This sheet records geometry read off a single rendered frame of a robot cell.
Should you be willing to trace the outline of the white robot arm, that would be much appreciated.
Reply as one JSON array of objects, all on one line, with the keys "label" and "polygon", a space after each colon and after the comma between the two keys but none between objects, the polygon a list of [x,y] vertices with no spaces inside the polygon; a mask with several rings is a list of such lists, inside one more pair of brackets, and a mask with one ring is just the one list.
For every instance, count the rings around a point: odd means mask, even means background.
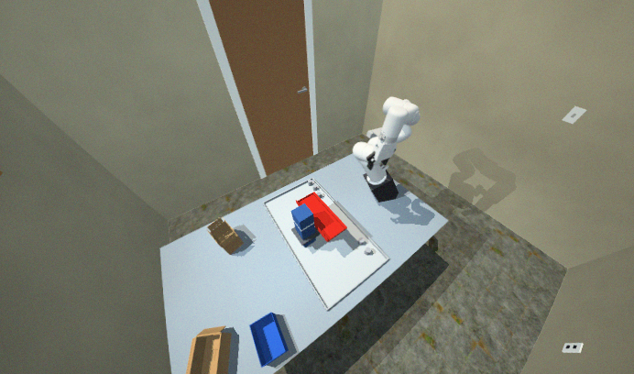
[{"label": "white robot arm", "polygon": [[366,157],[371,154],[377,139],[391,144],[397,140],[397,143],[400,143],[409,138],[412,133],[410,126],[416,125],[420,120],[419,111],[419,107],[407,99],[401,100],[393,96],[389,97],[383,105],[383,113],[387,115],[383,127],[367,131],[366,135],[371,138],[368,141],[369,144],[358,142],[354,145],[353,154],[365,170],[370,184],[379,185],[387,178],[386,169],[388,166],[385,167],[383,165],[380,167],[379,163],[381,161],[375,161],[372,170],[367,167],[368,161]]}]

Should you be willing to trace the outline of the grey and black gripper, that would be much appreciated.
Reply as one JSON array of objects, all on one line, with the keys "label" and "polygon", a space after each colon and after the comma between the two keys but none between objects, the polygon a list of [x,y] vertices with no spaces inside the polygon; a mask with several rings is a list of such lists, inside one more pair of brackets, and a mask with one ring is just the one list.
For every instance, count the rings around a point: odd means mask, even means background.
[{"label": "grey and black gripper", "polygon": [[[391,143],[390,144],[390,143],[386,143],[386,142],[384,142],[382,140],[377,139],[377,142],[376,142],[375,146],[372,149],[372,153],[366,157],[366,160],[368,161],[367,167],[370,170],[372,170],[372,168],[374,166],[373,163],[375,161],[381,161],[384,165],[386,165],[387,162],[388,162],[388,159],[390,159],[390,157],[392,156],[392,154],[393,154],[393,152],[395,150],[397,142],[395,142],[395,143]],[[375,156],[375,159],[373,161],[371,161],[370,159],[373,159],[374,156]]]}]

